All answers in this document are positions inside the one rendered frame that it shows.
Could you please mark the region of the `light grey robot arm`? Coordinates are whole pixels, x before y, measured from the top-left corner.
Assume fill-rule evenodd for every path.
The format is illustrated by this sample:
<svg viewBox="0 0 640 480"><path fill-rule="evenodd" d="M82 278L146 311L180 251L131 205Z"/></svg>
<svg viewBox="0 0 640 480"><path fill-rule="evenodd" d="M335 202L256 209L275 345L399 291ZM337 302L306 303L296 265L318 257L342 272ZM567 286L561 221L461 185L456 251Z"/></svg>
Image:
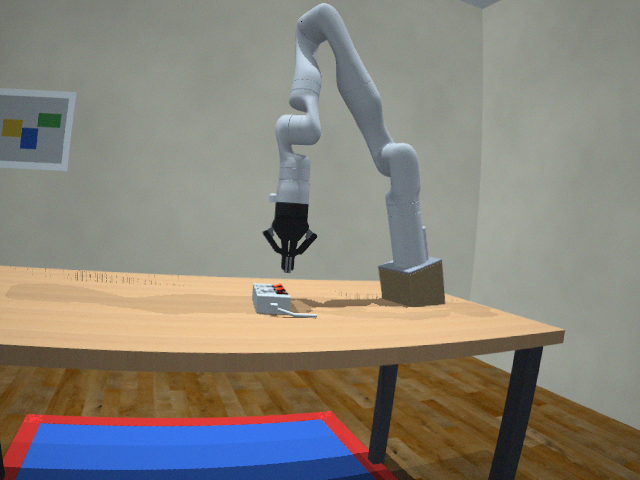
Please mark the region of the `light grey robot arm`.
<svg viewBox="0 0 640 480"><path fill-rule="evenodd" d="M334 7L322 3L297 22L295 71L289 97L292 108L306 115L281 116L275 127L280 156L277 194L270 202L309 204L311 161L292 145L314 145L321 137L318 102L321 72L316 62L320 43L329 42L336 60L338 90L362 132L379 172L391 179L386 193L393 262L414 267L429 260L422 226L419 163L408 144L395 144L383 120L379 92L366 71L344 22Z"/></svg>

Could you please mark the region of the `white power strip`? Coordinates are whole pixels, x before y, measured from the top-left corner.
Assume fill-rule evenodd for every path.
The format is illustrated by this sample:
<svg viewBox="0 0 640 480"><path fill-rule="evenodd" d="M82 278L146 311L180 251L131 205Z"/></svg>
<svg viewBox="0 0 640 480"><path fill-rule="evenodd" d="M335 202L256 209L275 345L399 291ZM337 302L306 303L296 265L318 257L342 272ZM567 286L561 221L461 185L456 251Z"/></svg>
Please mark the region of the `white power strip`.
<svg viewBox="0 0 640 480"><path fill-rule="evenodd" d="M297 314L290 312L291 297L281 284L253 283L252 300L257 314L287 314L293 317L317 317L316 314Z"/></svg>

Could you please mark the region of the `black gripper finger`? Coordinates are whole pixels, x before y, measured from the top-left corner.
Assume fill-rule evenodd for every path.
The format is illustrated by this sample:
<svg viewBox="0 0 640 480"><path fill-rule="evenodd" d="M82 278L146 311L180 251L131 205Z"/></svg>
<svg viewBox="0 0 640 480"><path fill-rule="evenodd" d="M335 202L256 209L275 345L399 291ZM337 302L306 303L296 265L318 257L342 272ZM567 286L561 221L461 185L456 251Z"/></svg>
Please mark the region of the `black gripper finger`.
<svg viewBox="0 0 640 480"><path fill-rule="evenodd" d="M288 264L289 264L289 257L288 257L289 237L288 237L288 233L289 233L289 228L288 228L288 226L284 226L283 227L283 241L281 240L282 249L279 248L279 246L277 245L275 240L272 238L274 236L273 231L274 231L273 226L271 226L267 230L264 230L263 234L267 238L269 243L271 244L271 246L274 249L274 251L276 251L276 253L279 253L279 254L282 255L281 268L282 268L282 270L284 270L284 273L288 273Z"/></svg>
<svg viewBox="0 0 640 480"><path fill-rule="evenodd" d="M310 229L306 232L306 240L296 249L298 244L300 228L294 228L293 240L290 241L289 247L289 264L288 264L288 273L291 273L291 270L294 269L294 259L296 255L303 254L305 250L313 243L313 241L317 238L317 234L313 233ZM291 247L292 246L292 247Z"/></svg>

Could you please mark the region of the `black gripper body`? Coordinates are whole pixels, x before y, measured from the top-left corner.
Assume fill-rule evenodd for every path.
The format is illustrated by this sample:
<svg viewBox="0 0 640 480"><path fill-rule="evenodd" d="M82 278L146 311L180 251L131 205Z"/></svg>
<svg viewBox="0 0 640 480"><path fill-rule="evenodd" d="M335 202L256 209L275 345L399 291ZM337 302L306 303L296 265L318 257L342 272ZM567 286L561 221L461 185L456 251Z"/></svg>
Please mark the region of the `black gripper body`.
<svg viewBox="0 0 640 480"><path fill-rule="evenodd" d="M274 231L279 239L283 241L283 227L289 228L289 241L293 240L294 228L300 228L298 241L304 236L309 229L308 224L308 206L309 204L276 202L275 218L272 222Z"/></svg>

